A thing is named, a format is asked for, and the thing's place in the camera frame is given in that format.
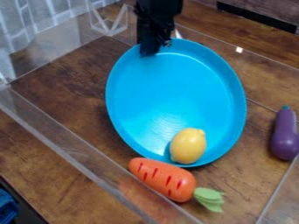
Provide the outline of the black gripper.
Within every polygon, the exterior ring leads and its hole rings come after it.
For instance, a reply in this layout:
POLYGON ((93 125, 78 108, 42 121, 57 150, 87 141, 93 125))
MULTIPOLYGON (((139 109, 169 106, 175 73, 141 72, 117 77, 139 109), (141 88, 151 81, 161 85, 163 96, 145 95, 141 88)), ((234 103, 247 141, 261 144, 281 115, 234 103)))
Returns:
POLYGON ((137 0, 137 41, 143 57, 155 55, 173 42, 174 18, 183 11, 183 0, 137 0))

